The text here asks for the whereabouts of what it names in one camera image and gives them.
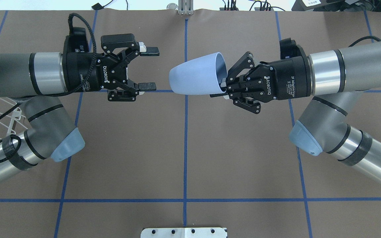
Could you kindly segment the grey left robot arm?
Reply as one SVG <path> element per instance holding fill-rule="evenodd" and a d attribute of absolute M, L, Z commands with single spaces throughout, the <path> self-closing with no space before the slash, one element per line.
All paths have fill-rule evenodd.
<path fill-rule="evenodd" d="M 159 56 L 133 34 L 101 37 L 103 53 L 91 53 L 83 28 L 66 36 L 63 53 L 0 54 L 0 98 L 11 98 L 31 128 L 0 139 L 0 183 L 46 158 L 59 162 L 85 146 L 79 129 L 56 94 L 108 90 L 109 101 L 135 101 L 156 84 L 135 83 L 128 64 L 138 56 Z"/>

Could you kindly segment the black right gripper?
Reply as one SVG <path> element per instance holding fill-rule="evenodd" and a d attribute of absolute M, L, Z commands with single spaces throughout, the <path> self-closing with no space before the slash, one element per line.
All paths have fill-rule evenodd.
<path fill-rule="evenodd" d="M 225 93 L 210 98 L 232 99 L 234 105 L 258 114 L 262 103 L 308 97 L 312 93 L 308 57 L 298 55 L 274 62 L 256 62 L 246 52 L 229 69 L 220 88 Z"/>

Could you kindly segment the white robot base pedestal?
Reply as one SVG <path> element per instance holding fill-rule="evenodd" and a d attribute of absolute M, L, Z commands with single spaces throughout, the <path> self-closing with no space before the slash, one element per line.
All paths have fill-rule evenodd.
<path fill-rule="evenodd" d="M 169 227 L 145 228 L 141 238 L 227 238 L 228 232 L 222 227 Z"/>

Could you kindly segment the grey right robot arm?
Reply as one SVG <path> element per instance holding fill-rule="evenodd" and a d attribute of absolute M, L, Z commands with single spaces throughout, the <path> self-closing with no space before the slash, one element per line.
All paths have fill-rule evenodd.
<path fill-rule="evenodd" d="M 364 91 L 381 87 L 381 39 L 307 55 L 294 40 L 280 41 L 280 60 L 255 62 L 246 52 L 228 71 L 219 93 L 258 114 L 262 103 L 312 96 L 289 134 L 310 155 L 325 152 L 381 183 L 381 142 L 345 122 Z"/>

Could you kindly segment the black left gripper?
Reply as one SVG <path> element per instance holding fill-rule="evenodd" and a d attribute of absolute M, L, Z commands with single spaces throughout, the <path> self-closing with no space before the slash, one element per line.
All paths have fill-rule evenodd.
<path fill-rule="evenodd" d="M 89 77 L 94 53 L 71 52 L 62 56 L 64 81 L 67 91 L 96 92 L 106 89 L 109 101 L 135 101 L 144 92 L 156 91 L 154 82 L 135 83 L 128 77 L 128 64 L 138 56 L 160 56 L 158 47 L 147 47 L 137 42 L 133 34 L 101 37 L 104 53 L 96 54 Z"/>

